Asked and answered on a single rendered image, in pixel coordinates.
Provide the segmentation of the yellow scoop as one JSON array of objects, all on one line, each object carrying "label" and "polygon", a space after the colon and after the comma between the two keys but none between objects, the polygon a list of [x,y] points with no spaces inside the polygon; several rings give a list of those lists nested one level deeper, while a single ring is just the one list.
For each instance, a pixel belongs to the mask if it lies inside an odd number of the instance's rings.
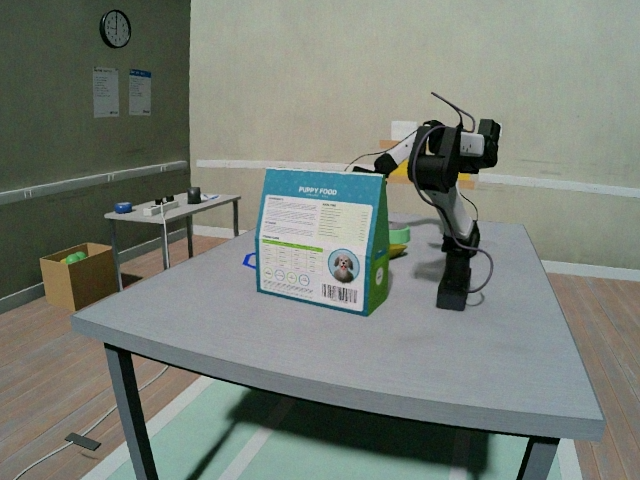
[{"label": "yellow scoop", "polygon": [[390,244],[389,259],[404,251],[408,246],[402,244]]}]

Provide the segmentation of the blue tape strip with red notch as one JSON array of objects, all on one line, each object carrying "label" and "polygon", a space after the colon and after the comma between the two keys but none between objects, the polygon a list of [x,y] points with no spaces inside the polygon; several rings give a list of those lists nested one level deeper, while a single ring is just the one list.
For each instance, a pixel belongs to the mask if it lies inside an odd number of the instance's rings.
[{"label": "blue tape strip with red notch", "polygon": [[246,255],[246,257],[245,257],[245,259],[244,259],[244,261],[243,261],[243,265],[246,265],[246,266],[248,266],[248,267],[251,267],[251,268],[256,269],[256,266],[253,266],[253,265],[248,264],[248,261],[249,261],[249,259],[250,259],[250,256],[251,256],[251,255],[255,255],[255,253],[252,253],[252,254],[248,254],[248,255]]}]

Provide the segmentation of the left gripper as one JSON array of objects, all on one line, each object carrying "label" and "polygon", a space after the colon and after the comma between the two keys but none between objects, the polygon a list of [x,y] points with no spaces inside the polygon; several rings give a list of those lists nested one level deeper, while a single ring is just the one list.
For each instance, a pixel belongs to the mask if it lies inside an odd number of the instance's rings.
[{"label": "left gripper", "polygon": [[478,174],[479,169],[475,168],[471,163],[470,157],[460,156],[460,174]]}]

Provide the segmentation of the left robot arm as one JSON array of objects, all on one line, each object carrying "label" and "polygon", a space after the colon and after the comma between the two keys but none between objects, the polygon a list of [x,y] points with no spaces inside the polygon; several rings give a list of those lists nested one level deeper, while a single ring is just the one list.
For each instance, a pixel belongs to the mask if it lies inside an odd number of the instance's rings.
[{"label": "left robot arm", "polygon": [[[419,126],[407,164],[407,176],[412,183],[415,183],[415,178],[419,190],[423,190],[431,201],[444,211],[458,241],[464,246],[478,249],[480,232],[477,222],[465,211],[455,185],[459,175],[460,155],[470,157],[471,163],[477,169],[495,167],[498,162],[501,126],[493,119],[480,119],[477,134],[461,133],[461,129],[466,130],[463,124],[456,127],[458,128],[446,127],[431,132],[428,150],[438,155],[426,154],[426,140],[419,151],[419,158],[415,160],[416,149],[426,134],[435,128]],[[470,258],[476,255],[477,250],[460,248],[452,238],[441,211],[437,212],[444,226],[441,252],[449,253],[446,254],[445,271],[437,292],[466,296],[472,272],[472,268],[469,270]]]}]

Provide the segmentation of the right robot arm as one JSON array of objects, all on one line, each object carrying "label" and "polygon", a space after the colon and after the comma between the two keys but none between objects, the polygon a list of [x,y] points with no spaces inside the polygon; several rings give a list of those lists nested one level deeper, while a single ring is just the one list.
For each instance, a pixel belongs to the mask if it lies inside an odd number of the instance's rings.
[{"label": "right robot arm", "polygon": [[[422,124],[424,125],[426,122],[427,121],[425,121]],[[437,128],[438,126],[444,126],[444,125],[442,125],[437,121],[430,121],[426,123],[424,126],[435,126],[435,128]],[[378,157],[374,162],[374,168],[375,168],[374,171],[371,171],[362,167],[354,166],[352,172],[385,174],[385,178],[388,179],[390,173],[396,170],[399,167],[399,165],[403,163],[404,160],[406,160],[410,156],[413,142],[416,136],[416,132],[413,133],[408,138],[406,138],[400,144],[392,148],[391,150],[387,151],[386,153]]]}]

